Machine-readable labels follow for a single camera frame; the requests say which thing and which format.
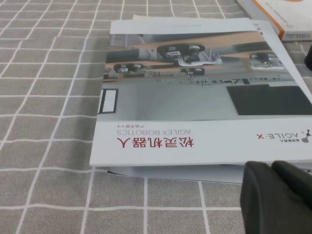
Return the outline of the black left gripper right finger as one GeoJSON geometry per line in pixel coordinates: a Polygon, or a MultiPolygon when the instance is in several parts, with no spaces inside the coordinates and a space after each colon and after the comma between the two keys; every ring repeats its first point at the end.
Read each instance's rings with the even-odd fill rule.
{"type": "Polygon", "coordinates": [[[275,161],[272,169],[286,188],[283,189],[282,230],[287,234],[312,232],[312,176],[285,161],[275,161]]]}

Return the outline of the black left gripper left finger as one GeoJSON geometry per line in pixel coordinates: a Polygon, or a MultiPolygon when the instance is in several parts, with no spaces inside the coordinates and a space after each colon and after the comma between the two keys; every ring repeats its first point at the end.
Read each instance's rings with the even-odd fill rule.
{"type": "Polygon", "coordinates": [[[255,161],[245,164],[240,207],[247,234],[285,234],[281,214],[285,188],[272,165],[255,161]]]}

